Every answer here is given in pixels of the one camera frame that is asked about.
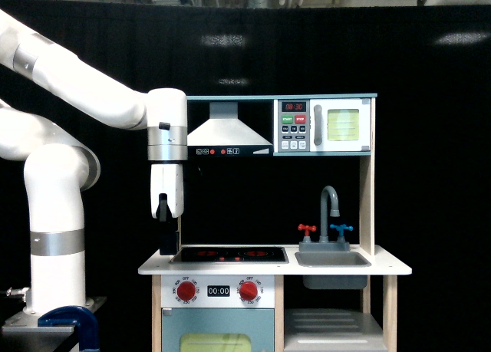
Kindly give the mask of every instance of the sink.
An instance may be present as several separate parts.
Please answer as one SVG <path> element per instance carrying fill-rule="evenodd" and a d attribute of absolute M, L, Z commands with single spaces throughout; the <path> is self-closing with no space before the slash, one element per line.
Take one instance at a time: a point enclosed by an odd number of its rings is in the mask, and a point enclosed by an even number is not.
<path fill-rule="evenodd" d="M 296 252 L 298 264 L 308 267 L 364 267 L 371 263 L 357 252 Z M 303 275 L 304 286 L 309 289 L 363 289 L 367 275 Z"/>
<path fill-rule="evenodd" d="M 300 266 L 309 267 L 351 267 L 351 266 L 371 266 L 371 263 L 357 252 L 341 251 L 319 251 L 319 252 L 296 252 Z"/>

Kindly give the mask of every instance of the blue faucet handle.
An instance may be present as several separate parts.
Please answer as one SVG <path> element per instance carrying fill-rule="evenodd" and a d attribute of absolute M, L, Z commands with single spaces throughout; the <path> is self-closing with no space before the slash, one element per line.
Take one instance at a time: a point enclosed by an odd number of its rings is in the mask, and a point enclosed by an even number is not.
<path fill-rule="evenodd" d="M 340 237 L 344 237 L 344 231 L 352 231 L 353 230 L 353 227 L 351 225 L 347 226 L 345 224 L 341 224 L 341 225 L 331 224 L 329 227 L 331 229 L 336 229 L 339 232 Z"/>

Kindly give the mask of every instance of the gray faucet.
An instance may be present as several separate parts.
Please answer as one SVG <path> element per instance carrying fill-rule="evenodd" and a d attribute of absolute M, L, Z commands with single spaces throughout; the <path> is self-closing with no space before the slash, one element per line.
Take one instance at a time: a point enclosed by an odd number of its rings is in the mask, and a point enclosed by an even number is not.
<path fill-rule="evenodd" d="M 323 188 L 321 193 L 321 235 L 319 242 L 312 242 L 305 236 L 299 243 L 300 251 L 349 251 L 349 243 L 341 241 L 329 241 L 328 238 L 328 198 L 331 198 L 330 216 L 339 216 L 339 200 L 336 190 L 331 186 Z"/>
<path fill-rule="evenodd" d="M 321 236 L 319 243 L 329 242 L 328 238 L 328 197 L 331 198 L 330 216 L 339 216 L 339 200 L 336 190 L 332 186 L 326 186 L 321 193 Z"/>

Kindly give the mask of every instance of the wooden leg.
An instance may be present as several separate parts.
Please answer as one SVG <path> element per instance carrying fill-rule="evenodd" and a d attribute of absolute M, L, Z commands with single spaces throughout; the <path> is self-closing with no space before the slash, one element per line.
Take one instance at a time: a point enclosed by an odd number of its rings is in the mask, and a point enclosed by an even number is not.
<path fill-rule="evenodd" d="M 371 313 L 371 278 L 368 275 L 367 287 L 361 291 L 361 312 L 364 314 Z"/>
<path fill-rule="evenodd" d="M 160 275 L 152 275 L 152 352 L 162 352 L 162 309 Z"/>
<path fill-rule="evenodd" d="M 284 280 L 283 275 L 275 275 L 275 352 L 285 349 Z"/>
<path fill-rule="evenodd" d="M 384 275 L 384 343 L 397 351 L 397 276 Z"/>

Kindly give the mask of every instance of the toy microwave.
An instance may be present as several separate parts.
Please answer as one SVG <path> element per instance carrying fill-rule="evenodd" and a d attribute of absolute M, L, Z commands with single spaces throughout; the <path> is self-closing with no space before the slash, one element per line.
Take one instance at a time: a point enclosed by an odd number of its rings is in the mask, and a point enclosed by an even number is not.
<path fill-rule="evenodd" d="M 371 99 L 284 99 L 274 102 L 275 153 L 368 152 Z"/>

